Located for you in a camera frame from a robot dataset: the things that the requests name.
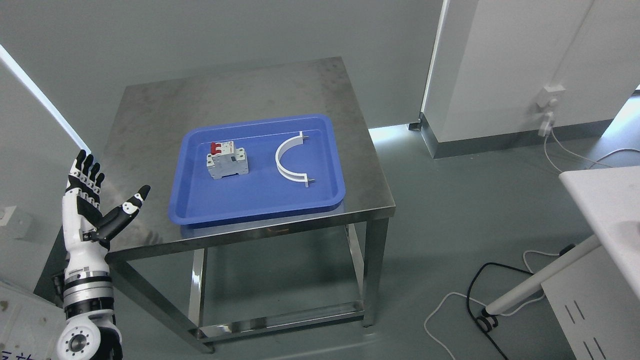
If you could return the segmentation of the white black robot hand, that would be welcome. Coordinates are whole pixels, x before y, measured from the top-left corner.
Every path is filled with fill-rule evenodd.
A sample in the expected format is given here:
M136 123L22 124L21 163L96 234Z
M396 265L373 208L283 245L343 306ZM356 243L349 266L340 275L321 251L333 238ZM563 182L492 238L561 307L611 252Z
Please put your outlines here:
M71 255L95 248L103 254L112 240L139 214L151 186L144 185L121 205L101 212L101 188L105 174L94 156L82 149L71 164L62 196L62 233Z

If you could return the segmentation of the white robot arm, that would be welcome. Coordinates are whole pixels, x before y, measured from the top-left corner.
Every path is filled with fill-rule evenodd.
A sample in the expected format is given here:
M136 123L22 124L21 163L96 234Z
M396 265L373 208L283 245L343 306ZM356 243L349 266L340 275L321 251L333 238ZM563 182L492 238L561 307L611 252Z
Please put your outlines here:
M55 342L60 360L122 360L122 335L115 324L114 284L105 253L71 256L52 277L62 301L65 327Z

